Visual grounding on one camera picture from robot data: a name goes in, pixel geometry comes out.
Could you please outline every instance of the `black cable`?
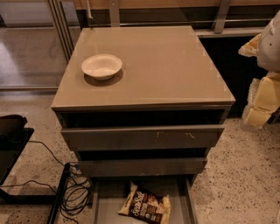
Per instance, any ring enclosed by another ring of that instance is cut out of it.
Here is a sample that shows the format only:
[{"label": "black cable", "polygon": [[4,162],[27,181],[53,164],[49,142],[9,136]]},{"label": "black cable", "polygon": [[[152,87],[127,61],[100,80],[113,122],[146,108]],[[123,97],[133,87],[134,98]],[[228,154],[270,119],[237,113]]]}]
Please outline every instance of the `black cable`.
[{"label": "black cable", "polygon": [[91,186],[88,179],[80,174],[73,174],[67,181],[61,211],[70,216],[79,214],[88,204]]},{"label": "black cable", "polygon": [[29,143],[43,144],[43,145],[48,149],[48,151],[52,154],[52,156],[54,157],[54,159],[55,159],[60,165],[63,165],[63,166],[64,166],[64,164],[62,164],[62,163],[54,156],[53,152],[52,152],[44,143],[42,143],[42,142],[40,142],[40,141],[29,141]]},{"label": "black cable", "polygon": [[[42,142],[40,141],[29,141],[30,143],[38,143],[43,144],[46,149],[49,150],[49,152],[52,154],[53,158],[61,165],[63,165],[53,154],[53,152]],[[75,168],[76,170],[79,170],[77,167],[77,162],[69,162],[69,164]],[[69,219],[70,221],[75,222],[76,224],[79,224],[77,220],[74,220],[72,218],[67,217],[65,214],[74,216],[79,214],[86,206],[92,204],[88,203],[90,192],[91,192],[91,185],[87,178],[83,177],[81,174],[78,174],[76,172],[71,171],[72,176],[67,180],[66,182],[66,188],[63,192],[63,198],[62,202],[60,204],[60,213],[61,215]],[[85,178],[80,183],[77,182],[78,178]]]},{"label": "black cable", "polygon": [[54,194],[56,194],[56,192],[53,190],[53,188],[52,188],[50,185],[48,185],[48,184],[43,184],[43,183],[39,183],[39,182],[36,181],[36,180],[28,180],[27,182],[25,182],[25,183],[23,183],[23,184],[20,184],[20,185],[0,185],[0,188],[1,188],[1,187],[25,186],[25,185],[27,185],[28,183],[31,183],[31,182],[34,182],[34,183],[36,183],[36,184],[38,184],[38,185],[41,185],[41,186],[48,186],[48,187],[52,190],[52,192],[53,192]]}]

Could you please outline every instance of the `metal frame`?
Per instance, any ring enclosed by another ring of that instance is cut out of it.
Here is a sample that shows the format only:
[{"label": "metal frame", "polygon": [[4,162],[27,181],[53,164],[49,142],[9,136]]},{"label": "metal frame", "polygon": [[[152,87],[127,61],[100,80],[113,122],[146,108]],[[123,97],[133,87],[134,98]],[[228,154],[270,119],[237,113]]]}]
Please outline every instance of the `metal frame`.
[{"label": "metal frame", "polygon": [[231,3],[231,0],[221,0],[220,1],[220,7],[218,9],[217,16],[212,25],[212,29],[213,29],[214,33],[223,32],[230,3]]}]

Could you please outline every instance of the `terrazzo floor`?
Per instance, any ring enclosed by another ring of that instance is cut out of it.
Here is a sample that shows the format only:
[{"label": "terrazzo floor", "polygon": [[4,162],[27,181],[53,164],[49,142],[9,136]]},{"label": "terrazzo floor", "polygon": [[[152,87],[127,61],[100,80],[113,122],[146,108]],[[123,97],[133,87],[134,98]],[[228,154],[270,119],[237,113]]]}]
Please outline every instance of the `terrazzo floor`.
[{"label": "terrazzo floor", "polygon": [[[3,49],[4,47],[8,49],[6,44],[10,41],[3,40],[3,32],[7,30],[0,30],[0,68],[2,69],[7,61]],[[48,37],[53,39],[53,41],[46,41],[50,45],[57,41],[55,34]],[[17,48],[13,47],[9,60],[19,63],[16,56]],[[28,47],[25,47],[24,54],[31,51],[27,51]],[[58,60],[63,61],[62,52],[59,55]],[[52,84],[59,82],[63,69],[63,66],[58,65],[57,69],[51,72],[51,77],[54,78],[46,81]],[[6,80],[3,70],[0,69],[0,72],[1,84],[12,84],[14,83],[12,80],[17,80],[17,77]],[[19,84],[26,84],[28,81],[34,83],[33,79],[28,78],[26,81],[25,74],[18,70],[21,79]],[[60,124],[51,110],[54,94],[52,92],[0,93],[0,116],[7,114],[25,116],[28,120],[26,126],[35,129],[31,140],[45,143],[62,163],[76,161],[75,155],[64,143],[60,134]],[[261,130],[249,132],[241,128],[241,122],[238,118],[225,121],[225,130],[220,141],[208,154],[206,169],[198,175],[192,186],[199,224],[277,224],[277,213],[280,208],[280,124],[266,125]],[[63,166],[53,159],[43,145],[28,143],[4,184],[15,185],[34,179],[55,188],[60,181],[62,170]],[[52,193],[47,187],[33,183],[5,188],[5,191],[12,194]],[[51,206],[46,205],[0,205],[0,223],[46,223],[50,210]],[[79,223],[93,223],[92,208],[86,207],[74,218]],[[58,214],[56,223],[73,222]]]}]

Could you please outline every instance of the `white bowl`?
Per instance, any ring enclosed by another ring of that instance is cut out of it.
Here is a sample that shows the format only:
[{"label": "white bowl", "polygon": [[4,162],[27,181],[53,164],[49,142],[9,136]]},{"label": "white bowl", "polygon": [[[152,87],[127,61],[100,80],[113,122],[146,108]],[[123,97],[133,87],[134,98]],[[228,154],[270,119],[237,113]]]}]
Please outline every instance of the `white bowl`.
[{"label": "white bowl", "polygon": [[81,70],[99,81],[105,81],[120,71],[122,65],[122,61],[114,55],[98,54],[86,59]]}]

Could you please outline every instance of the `chip bag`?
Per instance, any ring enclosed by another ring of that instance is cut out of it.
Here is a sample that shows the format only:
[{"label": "chip bag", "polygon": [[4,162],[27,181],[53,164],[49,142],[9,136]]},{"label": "chip bag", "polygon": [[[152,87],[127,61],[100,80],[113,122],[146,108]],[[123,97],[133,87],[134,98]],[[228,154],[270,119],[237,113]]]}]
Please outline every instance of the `chip bag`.
[{"label": "chip bag", "polygon": [[168,224],[171,212],[169,196],[160,197],[130,182],[130,192],[120,215],[126,215],[150,224]]}]

